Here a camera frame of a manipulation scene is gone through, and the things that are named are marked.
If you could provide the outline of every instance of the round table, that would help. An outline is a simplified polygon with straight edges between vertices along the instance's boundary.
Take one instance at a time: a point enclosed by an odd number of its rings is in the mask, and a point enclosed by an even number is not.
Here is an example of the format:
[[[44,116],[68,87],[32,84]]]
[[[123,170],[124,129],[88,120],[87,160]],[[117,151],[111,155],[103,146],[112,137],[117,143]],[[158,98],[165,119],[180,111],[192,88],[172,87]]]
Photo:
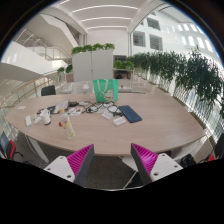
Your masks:
[[[25,99],[15,106],[6,116],[6,120],[25,133],[27,127],[25,117],[31,120],[38,109],[57,105],[69,99],[70,102],[83,101],[82,94],[51,95]],[[90,95],[95,102],[95,95]],[[26,135],[34,148],[47,161],[38,142],[67,151],[77,151],[87,145],[94,144],[96,155],[130,156],[131,143],[143,146],[155,153],[180,148],[202,138],[205,133],[197,121],[171,96],[150,93],[119,93],[115,105],[129,105],[142,117],[142,121],[116,126],[113,119],[102,117],[100,113],[83,113],[70,116],[75,132],[74,139],[67,139],[65,131],[59,126],[60,114],[52,114],[51,123],[44,125],[42,121],[27,129]]]

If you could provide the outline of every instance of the white cabinet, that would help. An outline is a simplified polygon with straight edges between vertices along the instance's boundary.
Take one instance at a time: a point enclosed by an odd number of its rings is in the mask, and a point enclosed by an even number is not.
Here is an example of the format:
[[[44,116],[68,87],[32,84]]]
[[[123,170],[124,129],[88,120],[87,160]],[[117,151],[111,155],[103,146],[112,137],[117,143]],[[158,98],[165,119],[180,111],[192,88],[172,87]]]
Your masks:
[[[74,82],[113,79],[113,50],[74,54],[72,67]]]

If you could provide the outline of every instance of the bottle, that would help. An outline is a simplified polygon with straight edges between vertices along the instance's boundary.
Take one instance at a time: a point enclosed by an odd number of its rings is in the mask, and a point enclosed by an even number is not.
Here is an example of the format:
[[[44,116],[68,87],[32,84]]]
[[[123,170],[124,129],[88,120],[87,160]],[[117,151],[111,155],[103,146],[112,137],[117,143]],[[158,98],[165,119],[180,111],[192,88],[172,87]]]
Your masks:
[[[84,102],[90,101],[89,85],[88,85],[88,83],[86,83],[86,84],[84,84],[82,86],[82,91],[83,91]]]
[[[73,139],[75,137],[75,132],[72,128],[69,115],[64,112],[64,108],[60,108],[59,112],[61,114],[61,126],[64,128],[67,138]]]

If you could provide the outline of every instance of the green bag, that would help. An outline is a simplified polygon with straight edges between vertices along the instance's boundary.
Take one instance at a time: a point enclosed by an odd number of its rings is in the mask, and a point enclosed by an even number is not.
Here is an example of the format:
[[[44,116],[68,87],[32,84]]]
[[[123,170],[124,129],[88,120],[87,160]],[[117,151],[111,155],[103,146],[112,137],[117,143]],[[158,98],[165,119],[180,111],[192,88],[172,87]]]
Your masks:
[[[115,102],[118,99],[118,79],[93,80],[93,87],[97,102]]]

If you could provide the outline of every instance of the mug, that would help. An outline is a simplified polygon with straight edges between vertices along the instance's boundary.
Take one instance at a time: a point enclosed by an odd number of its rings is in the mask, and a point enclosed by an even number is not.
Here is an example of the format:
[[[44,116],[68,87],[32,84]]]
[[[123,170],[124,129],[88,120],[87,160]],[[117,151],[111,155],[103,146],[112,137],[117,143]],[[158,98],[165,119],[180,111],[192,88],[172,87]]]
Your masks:
[[[50,111],[48,109],[44,109],[41,111],[40,117],[45,125],[51,123]]]

